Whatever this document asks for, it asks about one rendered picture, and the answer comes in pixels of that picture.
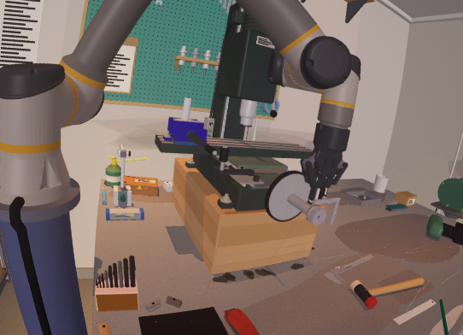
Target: black cable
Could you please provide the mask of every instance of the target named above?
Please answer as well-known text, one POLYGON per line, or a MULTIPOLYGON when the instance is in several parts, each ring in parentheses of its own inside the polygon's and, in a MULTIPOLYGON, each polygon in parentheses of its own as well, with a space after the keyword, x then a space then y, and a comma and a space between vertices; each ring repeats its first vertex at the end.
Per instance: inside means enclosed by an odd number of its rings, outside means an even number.
POLYGON ((219 69, 217 70, 217 80, 215 81, 215 86, 214 86, 214 95, 212 97, 212 105, 211 105, 211 110, 210 110, 210 113, 209 113, 209 118, 213 118, 213 115, 212 113, 214 112, 214 104, 215 104, 215 96, 217 94, 217 84, 219 83, 219 76, 220 76, 220 64, 222 63, 222 59, 224 58, 224 48, 225 48, 225 41, 226 41, 226 36, 228 35, 228 33, 230 32, 230 30, 232 29, 232 26, 234 26, 235 24, 233 22, 230 23, 230 25, 227 27, 226 29, 226 32, 225 32, 225 36, 224 36, 224 40, 222 41, 222 48, 220 50, 220 59, 219 59, 219 69))
POLYGON ((9 222, 18 235, 22 261, 24 262, 24 268, 26 269, 27 280, 29 281, 29 287, 31 288, 32 299, 34 301, 40 327, 42 328, 42 333, 44 335, 51 335, 50 323, 48 322, 44 299, 40 293, 37 272, 35 271, 34 261, 32 259, 29 236, 27 235, 26 226, 21 220, 21 209, 24 206, 24 202, 24 198, 16 197, 11 205, 9 205, 9 222))

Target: green knob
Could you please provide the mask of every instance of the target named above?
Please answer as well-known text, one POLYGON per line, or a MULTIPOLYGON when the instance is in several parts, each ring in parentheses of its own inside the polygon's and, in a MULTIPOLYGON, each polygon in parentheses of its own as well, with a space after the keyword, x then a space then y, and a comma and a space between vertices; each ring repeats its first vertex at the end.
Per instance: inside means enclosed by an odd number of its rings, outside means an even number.
POLYGON ((438 239, 443 233, 443 221, 440 215, 432 215, 428 220, 428 228, 426 233, 431 238, 438 239))

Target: wooden hammer handle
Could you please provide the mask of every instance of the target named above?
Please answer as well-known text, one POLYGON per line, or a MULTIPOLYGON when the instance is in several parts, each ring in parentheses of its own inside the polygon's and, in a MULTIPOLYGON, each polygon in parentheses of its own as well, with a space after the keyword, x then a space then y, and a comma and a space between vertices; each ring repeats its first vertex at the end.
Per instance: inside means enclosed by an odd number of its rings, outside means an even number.
POLYGON ((392 293, 393 291, 403 291, 408 288, 418 287, 420 285, 423 285, 424 283, 425 283, 425 279, 420 277, 418 279, 410 279, 408 281, 394 283, 393 285, 385 285, 384 287, 372 288, 372 289, 369 289, 368 292, 371 295, 376 296, 376 295, 392 293))

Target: green pencil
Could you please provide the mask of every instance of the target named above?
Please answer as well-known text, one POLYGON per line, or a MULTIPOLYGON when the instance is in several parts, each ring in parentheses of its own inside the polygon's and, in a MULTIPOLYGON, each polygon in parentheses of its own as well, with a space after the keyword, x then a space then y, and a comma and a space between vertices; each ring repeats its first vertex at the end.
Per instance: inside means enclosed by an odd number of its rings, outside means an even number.
POLYGON ((448 335, 447 321, 445 320, 445 311, 443 309, 443 300, 442 300, 442 298, 440 298, 439 303, 441 304, 443 332, 445 333, 445 335, 448 335))

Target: hammer head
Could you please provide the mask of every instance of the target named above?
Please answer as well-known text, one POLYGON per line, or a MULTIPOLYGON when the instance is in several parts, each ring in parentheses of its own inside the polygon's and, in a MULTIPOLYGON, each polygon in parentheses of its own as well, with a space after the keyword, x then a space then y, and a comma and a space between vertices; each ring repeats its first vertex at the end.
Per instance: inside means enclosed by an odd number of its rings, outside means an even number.
POLYGON ((350 288, 357 294, 368 309, 373 309, 378 304, 376 297, 371 295, 359 280, 352 282, 350 288))

